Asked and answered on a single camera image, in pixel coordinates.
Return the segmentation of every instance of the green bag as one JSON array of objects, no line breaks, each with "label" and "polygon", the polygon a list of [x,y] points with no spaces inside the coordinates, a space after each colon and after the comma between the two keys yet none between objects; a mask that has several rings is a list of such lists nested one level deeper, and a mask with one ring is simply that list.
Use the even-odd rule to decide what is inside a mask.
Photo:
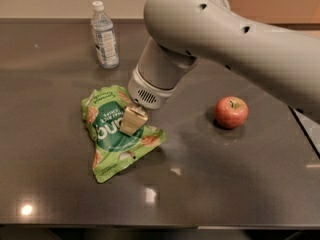
[{"label": "green bag", "polygon": [[124,109],[132,103],[118,85],[94,90],[82,101],[82,119],[95,142],[93,173],[99,183],[110,179],[166,140],[163,130],[144,125],[132,136],[120,132]]}]

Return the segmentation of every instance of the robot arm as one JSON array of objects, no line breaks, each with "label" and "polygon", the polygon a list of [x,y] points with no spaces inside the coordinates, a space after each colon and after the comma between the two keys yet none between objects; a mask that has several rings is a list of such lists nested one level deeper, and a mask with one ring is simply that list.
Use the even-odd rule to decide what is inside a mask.
[{"label": "robot arm", "polygon": [[320,121],[319,38],[242,18],[227,0],[147,0],[144,20],[152,38],[129,83],[142,106],[163,106],[206,58]]}]

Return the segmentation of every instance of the bottle cap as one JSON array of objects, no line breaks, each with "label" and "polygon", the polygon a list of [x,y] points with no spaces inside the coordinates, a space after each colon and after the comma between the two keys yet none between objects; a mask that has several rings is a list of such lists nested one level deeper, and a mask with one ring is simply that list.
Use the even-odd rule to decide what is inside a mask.
[{"label": "bottle cap", "polygon": [[101,1],[94,1],[92,3],[92,6],[93,6],[93,10],[96,12],[101,12],[104,10],[103,2]]}]

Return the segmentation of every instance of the plastic bottle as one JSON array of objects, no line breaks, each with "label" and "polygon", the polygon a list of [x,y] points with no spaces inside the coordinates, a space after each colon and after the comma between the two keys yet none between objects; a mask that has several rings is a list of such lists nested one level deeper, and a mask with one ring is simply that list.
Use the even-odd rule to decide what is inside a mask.
[{"label": "plastic bottle", "polygon": [[95,1],[92,6],[91,30],[99,63],[103,68],[114,68],[119,64],[119,55],[113,23],[104,13],[103,2]]}]

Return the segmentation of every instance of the apple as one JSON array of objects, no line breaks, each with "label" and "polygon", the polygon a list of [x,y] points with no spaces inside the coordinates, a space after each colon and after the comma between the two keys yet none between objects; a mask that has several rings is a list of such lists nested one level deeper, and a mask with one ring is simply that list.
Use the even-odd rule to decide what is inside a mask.
[{"label": "apple", "polygon": [[215,119],[222,127],[233,129],[242,125],[248,117],[247,104],[234,96],[227,96],[218,101],[215,107]]}]

